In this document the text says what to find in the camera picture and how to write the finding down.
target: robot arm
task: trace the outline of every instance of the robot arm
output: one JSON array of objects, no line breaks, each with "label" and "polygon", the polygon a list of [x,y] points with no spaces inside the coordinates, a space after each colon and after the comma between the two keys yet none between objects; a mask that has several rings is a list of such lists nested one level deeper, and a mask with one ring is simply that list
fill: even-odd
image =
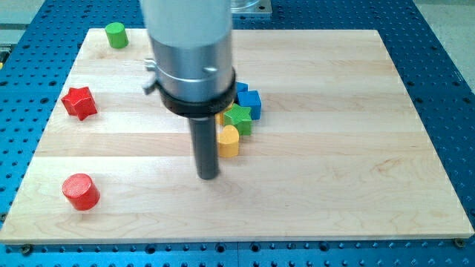
[{"label": "robot arm", "polygon": [[172,112],[189,118],[198,175],[217,176],[214,115],[235,96],[230,0],[141,0],[155,85]]}]

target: green block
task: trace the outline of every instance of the green block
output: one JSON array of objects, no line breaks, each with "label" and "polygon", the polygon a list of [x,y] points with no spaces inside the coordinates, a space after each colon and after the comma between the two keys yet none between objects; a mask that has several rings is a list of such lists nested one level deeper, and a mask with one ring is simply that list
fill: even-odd
[{"label": "green block", "polygon": [[233,125],[239,135],[251,135],[252,119],[251,108],[233,104],[232,108],[224,113],[224,125]]},{"label": "green block", "polygon": [[105,34],[112,48],[124,48],[128,45],[125,26],[120,22],[112,22],[105,26]]}]

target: blue block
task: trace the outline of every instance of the blue block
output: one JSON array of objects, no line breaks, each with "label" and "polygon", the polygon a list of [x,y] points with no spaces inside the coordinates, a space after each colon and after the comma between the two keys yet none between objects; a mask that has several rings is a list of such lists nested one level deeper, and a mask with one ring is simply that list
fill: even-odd
[{"label": "blue block", "polygon": [[256,90],[237,93],[237,100],[241,107],[251,108],[251,118],[261,118],[261,98]]},{"label": "blue block", "polygon": [[235,103],[236,104],[239,104],[238,93],[247,92],[248,89],[249,89],[248,84],[245,84],[243,82],[236,82],[236,97],[235,97]]}]

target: wood grain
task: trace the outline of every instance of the wood grain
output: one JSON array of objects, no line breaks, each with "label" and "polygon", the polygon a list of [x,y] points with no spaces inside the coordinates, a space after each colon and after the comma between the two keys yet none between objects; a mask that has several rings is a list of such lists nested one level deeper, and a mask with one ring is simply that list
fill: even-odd
[{"label": "wood grain", "polygon": [[[57,104],[0,240],[154,243],[469,237],[474,233],[374,30],[237,30],[239,81],[262,119],[221,174],[197,178],[189,127],[144,96],[145,30],[125,49],[91,29],[61,92],[89,86],[99,113]],[[75,211],[71,174],[101,200]]]}]

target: yellow block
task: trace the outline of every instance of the yellow block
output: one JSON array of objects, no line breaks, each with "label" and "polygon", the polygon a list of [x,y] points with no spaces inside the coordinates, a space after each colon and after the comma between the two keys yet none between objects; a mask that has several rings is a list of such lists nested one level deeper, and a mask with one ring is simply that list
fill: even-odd
[{"label": "yellow block", "polygon": [[227,112],[228,110],[230,110],[232,108],[232,104],[234,104],[234,101],[231,102],[231,104],[229,104],[229,106],[227,106],[224,111],[221,111],[220,113],[216,113],[216,115],[214,115],[214,118],[216,119],[216,123],[219,123],[220,125],[223,125],[224,124],[224,113]]},{"label": "yellow block", "polygon": [[217,136],[217,153],[221,157],[233,157],[239,154],[239,132],[233,125],[224,126]]}]

